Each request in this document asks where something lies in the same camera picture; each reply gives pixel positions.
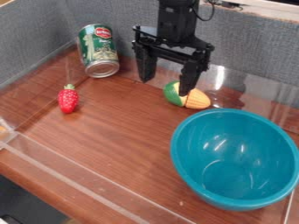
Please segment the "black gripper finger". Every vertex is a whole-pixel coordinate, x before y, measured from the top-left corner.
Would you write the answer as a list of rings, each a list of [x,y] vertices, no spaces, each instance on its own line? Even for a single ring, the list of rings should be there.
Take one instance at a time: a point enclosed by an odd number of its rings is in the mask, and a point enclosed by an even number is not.
[[[186,62],[180,75],[179,96],[186,96],[195,89],[204,68],[202,60]]]
[[[155,77],[158,61],[148,46],[135,43],[135,59],[140,81],[148,82]]]

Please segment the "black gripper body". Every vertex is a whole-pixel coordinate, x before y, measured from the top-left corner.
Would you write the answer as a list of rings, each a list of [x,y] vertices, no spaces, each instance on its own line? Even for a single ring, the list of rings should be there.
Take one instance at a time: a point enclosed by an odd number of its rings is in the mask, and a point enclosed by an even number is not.
[[[215,47],[194,34],[180,42],[158,35],[158,29],[140,24],[134,26],[135,40],[132,41],[135,56],[140,60],[162,58],[184,64],[188,60],[203,65],[211,62],[211,52]]]

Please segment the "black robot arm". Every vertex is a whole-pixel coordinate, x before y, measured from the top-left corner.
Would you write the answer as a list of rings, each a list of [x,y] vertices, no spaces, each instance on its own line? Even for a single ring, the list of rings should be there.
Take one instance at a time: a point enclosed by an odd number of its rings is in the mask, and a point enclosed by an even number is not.
[[[158,26],[134,26],[132,48],[142,82],[155,77],[158,59],[183,65],[179,96],[186,96],[210,68],[215,47],[195,36],[200,0],[158,0]]]

